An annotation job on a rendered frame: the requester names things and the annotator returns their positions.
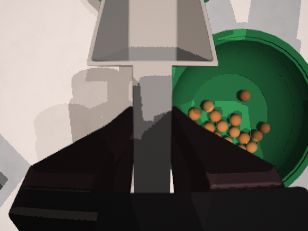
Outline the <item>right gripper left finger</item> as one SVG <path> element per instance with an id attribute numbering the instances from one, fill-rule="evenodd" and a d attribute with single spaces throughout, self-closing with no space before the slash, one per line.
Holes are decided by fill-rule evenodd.
<path id="1" fill-rule="evenodd" d="M 20 188 L 113 192 L 114 177 L 114 192 L 131 192 L 133 163 L 133 106 L 129 106 L 107 125 L 30 166 Z"/>

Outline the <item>grey scoop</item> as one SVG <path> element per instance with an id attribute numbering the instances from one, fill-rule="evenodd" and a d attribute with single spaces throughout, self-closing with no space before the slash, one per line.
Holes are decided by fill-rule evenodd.
<path id="1" fill-rule="evenodd" d="M 101 0 L 87 66 L 132 67 L 134 192 L 170 192 L 172 67 L 218 66 L 204 0 Z"/>

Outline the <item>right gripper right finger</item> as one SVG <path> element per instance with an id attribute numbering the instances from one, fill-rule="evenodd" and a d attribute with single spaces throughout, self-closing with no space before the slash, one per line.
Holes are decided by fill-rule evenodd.
<path id="1" fill-rule="evenodd" d="M 190 176 L 192 192 L 285 187 L 274 165 L 200 126 L 176 106 L 171 118 L 171 168 L 174 192 L 191 192 Z"/>

